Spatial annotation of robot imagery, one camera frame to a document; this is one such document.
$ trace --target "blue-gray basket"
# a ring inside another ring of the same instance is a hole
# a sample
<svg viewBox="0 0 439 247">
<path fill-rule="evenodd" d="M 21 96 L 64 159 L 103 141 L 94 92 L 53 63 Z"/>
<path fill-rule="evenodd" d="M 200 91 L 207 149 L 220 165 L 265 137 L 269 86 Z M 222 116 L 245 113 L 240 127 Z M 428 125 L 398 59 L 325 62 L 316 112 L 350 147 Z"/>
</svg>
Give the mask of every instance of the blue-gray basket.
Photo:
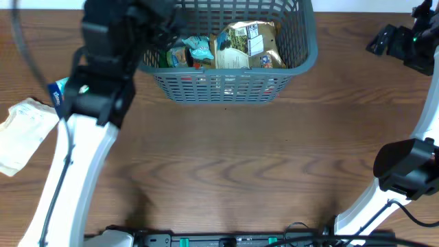
<svg viewBox="0 0 439 247">
<path fill-rule="evenodd" d="M 158 51 L 145 52 L 140 70 L 151 73 L 166 96 L 183 104 L 258 104 L 272 101 L 295 75 L 317 59 L 316 24 L 311 0 L 176 0 L 194 15 L 188 34 L 220 33 L 238 21 L 281 25 L 278 51 L 288 69 L 161 69 Z"/>
</svg>

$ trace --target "green connector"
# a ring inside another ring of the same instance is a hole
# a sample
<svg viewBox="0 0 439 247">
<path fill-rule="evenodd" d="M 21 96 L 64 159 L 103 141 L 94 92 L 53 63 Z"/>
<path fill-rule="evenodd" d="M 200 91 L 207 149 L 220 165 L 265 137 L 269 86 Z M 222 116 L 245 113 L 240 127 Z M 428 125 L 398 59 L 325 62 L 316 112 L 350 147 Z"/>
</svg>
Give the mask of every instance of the green connector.
<svg viewBox="0 0 439 247">
<path fill-rule="evenodd" d="M 180 239 L 180 247 L 189 247 L 189 239 Z"/>
<path fill-rule="evenodd" d="M 277 242 L 277 237 L 269 237 L 268 238 L 268 244 L 273 244 L 274 242 Z"/>
</svg>

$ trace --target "tabletop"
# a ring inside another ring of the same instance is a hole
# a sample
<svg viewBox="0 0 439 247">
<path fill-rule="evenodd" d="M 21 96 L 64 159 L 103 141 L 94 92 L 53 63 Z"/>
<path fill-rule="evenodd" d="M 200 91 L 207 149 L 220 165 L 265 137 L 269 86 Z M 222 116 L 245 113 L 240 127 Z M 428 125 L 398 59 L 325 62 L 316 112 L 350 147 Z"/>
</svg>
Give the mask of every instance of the tabletop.
<svg viewBox="0 0 439 247">
<path fill-rule="evenodd" d="M 0 11 L 0 121 L 27 97 L 49 103 L 17 52 Z M 81 11 L 22 12 L 28 44 L 49 81 L 69 76 L 82 46 Z M 372 181 L 379 148 L 409 138 L 431 77 L 365 51 L 386 24 L 409 14 L 316 13 L 315 66 L 260 106 L 182 106 L 138 72 L 137 95 L 93 195 L 86 233 L 111 224 L 175 233 L 282 231 L 325 224 Z M 16 246 L 38 205 L 56 144 L 54 129 L 14 177 L 0 174 L 0 242 Z M 439 220 L 439 196 L 408 209 Z M 397 211 L 379 228 L 439 244 Z"/>
</svg>

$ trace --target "brown wooden surface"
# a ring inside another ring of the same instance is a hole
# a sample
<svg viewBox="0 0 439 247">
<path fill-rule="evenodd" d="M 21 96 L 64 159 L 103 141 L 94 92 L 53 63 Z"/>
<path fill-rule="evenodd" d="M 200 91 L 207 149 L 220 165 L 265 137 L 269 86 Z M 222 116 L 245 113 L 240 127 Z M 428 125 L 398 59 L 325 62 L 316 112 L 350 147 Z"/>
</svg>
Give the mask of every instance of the brown wooden surface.
<svg viewBox="0 0 439 247">
<path fill-rule="evenodd" d="M 81 44 L 80 11 L 25 11 L 29 44 L 48 80 L 69 75 Z M 0 119 L 26 97 L 48 102 L 17 53 L 0 11 Z M 364 51 L 387 23 L 408 14 L 317 13 L 319 56 L 266 106 L 180 106 L 151 76 L 137 96 L 99 177 L 87 233 L 110 224 L 176 233 L 281 231 L 323 223 L 347 209 L 372 180 L 379 148 L 406 139 L 430 79 Z M 15 177 L 0 174 L 0 245 L 15 246 L 35 212 L 54 154 L 52 131 Z M 439 220 L 439 196 L 408 206 Z M 381 225 L 399 237 L 439 244 L 398 211 Z"/>
</svg>

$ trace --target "wood grain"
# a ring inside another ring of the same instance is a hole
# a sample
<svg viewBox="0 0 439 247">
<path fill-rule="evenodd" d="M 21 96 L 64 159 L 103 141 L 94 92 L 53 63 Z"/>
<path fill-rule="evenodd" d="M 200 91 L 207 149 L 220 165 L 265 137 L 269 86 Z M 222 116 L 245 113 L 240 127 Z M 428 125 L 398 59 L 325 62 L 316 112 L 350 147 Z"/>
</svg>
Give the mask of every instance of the wood grain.
<svg viewBox="0 0 439 247">
<path fill-rule="evenodd" d="M 80 11 L 24 11 L 29 45 L 49 81 L 69 75 L 82 44 Z M 0 119 L 26 97 L 48 98 L 14 47 L 0 11 Z M 99 177 L 86 226 L 110 224 L 176 233 L 281 231 L 317 227 L 346 210 L 372 180 L 379 148 L 409 137 L 431 78 L 365 52 L 387 23 L 408 14 L 317 13 L 319 57 L 265 106 L 181 106 L 151 76 L 137 73 L 137 96 Z M 0 242 L 27 228 L 54 153 L 52 131 L 23 171 L 0 179 Z M 408 206 L 439 219 L 438 196 Z M 400 211 L 381 225 L 399 237 L 439 244 Z"/>
</svg>

